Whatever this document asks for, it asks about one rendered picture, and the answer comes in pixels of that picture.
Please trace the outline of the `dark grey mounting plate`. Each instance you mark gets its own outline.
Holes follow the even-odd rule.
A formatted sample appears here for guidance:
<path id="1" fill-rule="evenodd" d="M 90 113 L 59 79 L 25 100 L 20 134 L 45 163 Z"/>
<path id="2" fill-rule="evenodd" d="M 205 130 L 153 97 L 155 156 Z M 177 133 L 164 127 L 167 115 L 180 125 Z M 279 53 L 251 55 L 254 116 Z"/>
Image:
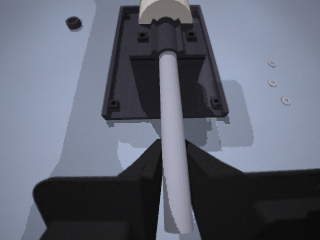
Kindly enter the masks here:
<path id="1" fill-rule="evenodd" d="M 165 51 L 177 57 L 183 118 L 229 113 L 201 7 L 189 7 L 193 23 L 162 17 L 137 24 L 140 5 L 120 6 L 101 113 L 105 120 L 161 119 L 159 55 Z"/>

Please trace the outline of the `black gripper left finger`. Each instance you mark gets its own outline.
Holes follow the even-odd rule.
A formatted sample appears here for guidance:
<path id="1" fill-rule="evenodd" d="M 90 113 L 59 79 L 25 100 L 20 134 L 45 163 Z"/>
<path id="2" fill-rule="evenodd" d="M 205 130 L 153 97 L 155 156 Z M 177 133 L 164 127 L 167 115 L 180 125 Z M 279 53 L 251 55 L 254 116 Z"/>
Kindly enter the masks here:
<path id="1" fill-rule="evenodd" d="M 46 227 L 125 221 L 134 240 L 156 240 L 162 176 L 162 139 L 156 139 L 117 176 L 51 177 L 36 184 L 32 196 Z"/>

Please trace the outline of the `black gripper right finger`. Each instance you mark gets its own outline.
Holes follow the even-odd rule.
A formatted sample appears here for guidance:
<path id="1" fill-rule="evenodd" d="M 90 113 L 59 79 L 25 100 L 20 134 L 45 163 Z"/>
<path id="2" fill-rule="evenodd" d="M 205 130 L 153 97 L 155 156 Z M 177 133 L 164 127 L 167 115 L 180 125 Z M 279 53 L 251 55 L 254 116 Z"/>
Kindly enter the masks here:
<path id="1" fill-rule="evenodd" d="M 259 201 L 320 197 L 320 168 L 242 172 L 186 139 L 185 144 L 201 240 L 242 240 Z"/>

